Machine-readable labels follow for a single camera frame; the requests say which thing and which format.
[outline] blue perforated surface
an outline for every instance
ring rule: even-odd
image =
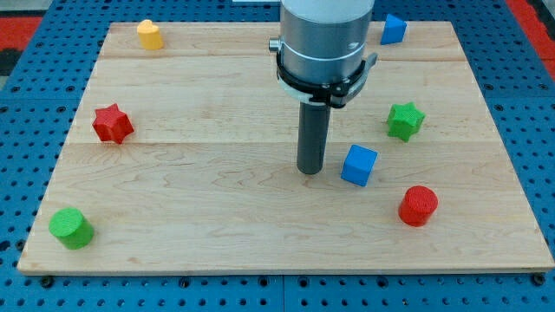
[[[555,86],[504,2],[386,1],[448,20],[546,240],[555,246]],[[54,278],[15,266],[110,22],[277,21],[231,0],[57,0],[0,93],[0,310],[554,310],[555,275]]]

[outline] wood grain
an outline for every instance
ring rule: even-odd
[[[410,23],[379,46],[366,88],[333,112],[324,169],[295,167],[298,104],[278,86],[274,23],[162,23],[144,51],[132,24],[110,28],[19,262],[24,274],[434,274],[545,271],[550,251],[450,23]],[[136,133],[100,144],[94,109],[117,101]],[[406,144],[393,103],[427,113]],[[339,178],[350,144],[380,153],[369,186]],[[397,216],[427,185],[440,207],[423,228]],[[79,207],[93,242],[48,234]]]

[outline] red star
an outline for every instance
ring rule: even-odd
[[[93,128],[102,142],[112,140],[121,144],[123,139],[134,131],[127,114],[120,111],[116,103],[106,108],[96,109],[95,113]]]

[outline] red cylinder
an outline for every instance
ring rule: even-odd
[[[399,206],[399,217],[412,226],[423,226],[430,219],[439,201],[434,191],[426,186],[413,186],[405,193]]]

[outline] silver cylinder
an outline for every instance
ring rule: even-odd
[[[281,63],[301,81],[343,81],[361,65],[374,0],[282,0]]]

